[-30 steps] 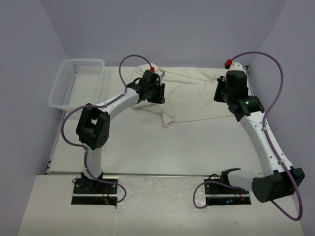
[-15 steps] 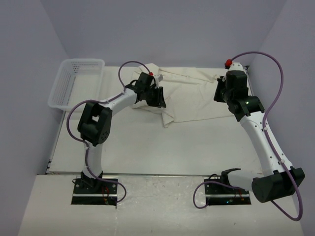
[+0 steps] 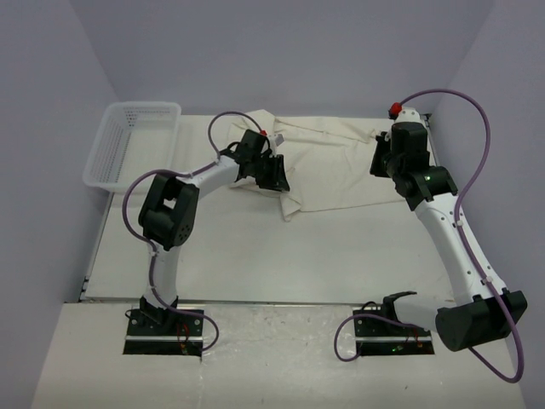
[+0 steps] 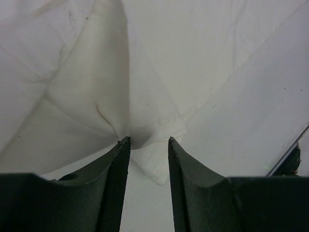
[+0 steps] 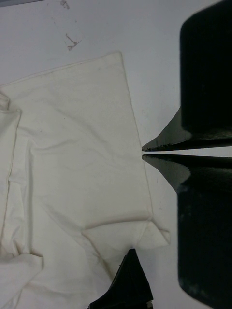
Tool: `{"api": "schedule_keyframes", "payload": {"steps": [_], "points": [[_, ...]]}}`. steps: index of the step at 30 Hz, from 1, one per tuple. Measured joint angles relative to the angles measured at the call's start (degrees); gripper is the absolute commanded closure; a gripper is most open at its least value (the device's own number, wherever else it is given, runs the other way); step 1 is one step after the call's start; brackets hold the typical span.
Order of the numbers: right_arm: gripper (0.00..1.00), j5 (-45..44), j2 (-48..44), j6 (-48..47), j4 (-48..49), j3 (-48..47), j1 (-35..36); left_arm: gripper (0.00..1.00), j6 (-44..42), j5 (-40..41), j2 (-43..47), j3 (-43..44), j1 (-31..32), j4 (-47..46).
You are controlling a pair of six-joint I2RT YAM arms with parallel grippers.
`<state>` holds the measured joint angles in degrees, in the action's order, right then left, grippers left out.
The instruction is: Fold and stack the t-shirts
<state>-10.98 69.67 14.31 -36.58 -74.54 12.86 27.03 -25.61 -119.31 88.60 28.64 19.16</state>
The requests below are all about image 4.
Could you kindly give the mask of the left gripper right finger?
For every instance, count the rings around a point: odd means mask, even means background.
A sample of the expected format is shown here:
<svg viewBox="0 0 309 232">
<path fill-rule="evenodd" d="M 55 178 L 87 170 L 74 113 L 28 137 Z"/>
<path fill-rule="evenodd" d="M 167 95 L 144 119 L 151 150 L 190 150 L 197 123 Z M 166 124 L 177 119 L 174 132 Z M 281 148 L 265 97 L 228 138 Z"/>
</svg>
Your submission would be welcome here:
<svg viewBox="0 0 309 232">
<path fill-rule="evenodd" d="M 306 177 L 224 177 L 168 144 L 174 229 L 177 232 L 306 232 Z"/>
</svg>

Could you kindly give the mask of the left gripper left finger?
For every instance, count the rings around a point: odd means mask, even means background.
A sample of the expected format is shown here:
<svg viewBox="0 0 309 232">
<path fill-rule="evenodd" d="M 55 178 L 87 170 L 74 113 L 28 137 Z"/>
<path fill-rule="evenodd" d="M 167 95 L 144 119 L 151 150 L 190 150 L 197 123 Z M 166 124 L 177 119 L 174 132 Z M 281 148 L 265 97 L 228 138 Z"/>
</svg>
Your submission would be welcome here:
<svg viewBox="0 0 309 232">
<path fill-rule="evenodd" d="M 3 232 L 117 232 L 123 211 L 130 138 L 59 180 L 0 176 Z"/>
</svg>

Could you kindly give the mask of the cream white t shirt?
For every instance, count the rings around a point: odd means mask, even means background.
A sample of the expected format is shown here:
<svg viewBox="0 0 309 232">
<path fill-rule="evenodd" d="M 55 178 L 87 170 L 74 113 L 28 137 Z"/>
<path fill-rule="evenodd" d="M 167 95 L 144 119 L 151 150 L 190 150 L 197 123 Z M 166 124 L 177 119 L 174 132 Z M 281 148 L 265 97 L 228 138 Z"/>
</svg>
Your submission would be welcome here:
<svg viewBox="0 0 309 232">
<path fill-rule="evenodd" d="M 3 0 L 0 170 L 47 174 L 130 136 L 168 176 L 165 141 L 302 0 Z"/>
</svg>

